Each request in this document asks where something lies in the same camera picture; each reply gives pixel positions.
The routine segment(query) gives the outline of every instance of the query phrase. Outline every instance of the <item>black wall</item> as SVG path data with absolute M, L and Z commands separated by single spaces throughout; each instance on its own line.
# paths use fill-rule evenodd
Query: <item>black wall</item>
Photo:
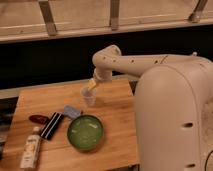
M 0 89 L 90 78 L 92 55 L 116 44 L 124 55 L 176 53 L 213 59 L 213 25 L 0 45 Z

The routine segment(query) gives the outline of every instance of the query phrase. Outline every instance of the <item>small cup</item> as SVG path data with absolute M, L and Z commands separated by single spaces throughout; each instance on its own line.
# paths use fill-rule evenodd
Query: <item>small cup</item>
M 96 89 L 88 90 L 88 87 L 81 89 L 81 95 L 88 106 L 94 106 L 96 100 Z

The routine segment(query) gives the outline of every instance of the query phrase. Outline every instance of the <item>white bottle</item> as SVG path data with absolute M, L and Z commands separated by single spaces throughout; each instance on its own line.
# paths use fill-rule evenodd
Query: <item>white bottle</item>
M 40 128 L 34 127 L 33 133 L 27 137 L 25 149 L 20 164 L 21 169 L 33 170 L 36 168 L 41 143 L 41 137 L 39 136 L 39 132 Z

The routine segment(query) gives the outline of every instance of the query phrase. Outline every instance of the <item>wooden cutting board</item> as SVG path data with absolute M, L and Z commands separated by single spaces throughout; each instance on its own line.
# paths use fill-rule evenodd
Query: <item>wooden cutting board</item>
M 37 124 L 28 120 L 32 114 L 50 117 L 62 112 L 65 105 L 97 116 L 103 123 L 105 137 L 101 146 L 82 153 L 69 144 L 65 118 L 51 141 L 43 140 L 39 154 L 39 171 L 110 170 L 139 163 L 135 130 L 133 95 L 127 79 L 103 83 L 97 88 L 97 99 L 88 107 L 80 95 L 85 83 L 49 86 L 23 90 L 20 93 L 10 132 L 0 161 L 1 171 L 19 169 L 27 136 Z

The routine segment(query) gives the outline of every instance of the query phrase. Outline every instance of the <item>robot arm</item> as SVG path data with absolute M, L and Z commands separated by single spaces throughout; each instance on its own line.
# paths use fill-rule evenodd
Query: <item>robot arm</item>
M 112 45 L 93 56 L 97 82 L 111 71 L 140 77 L 136 131 L 144 171 L 203 171 L 203 108 L 213 97 L 213 64 L 194 55 L 121 56 Z
M 111 45 L 98 51 L 93 56 L 93 64 L 96 66 L 94 77 L 98 81 L 107 81 L 111 79 L 112 71 L 130 74 L 140 77 L 147 69 L 158 64 L 192 61 L 201 59 L 191 55 L 135 55 L 121 56 L 120 49 Z

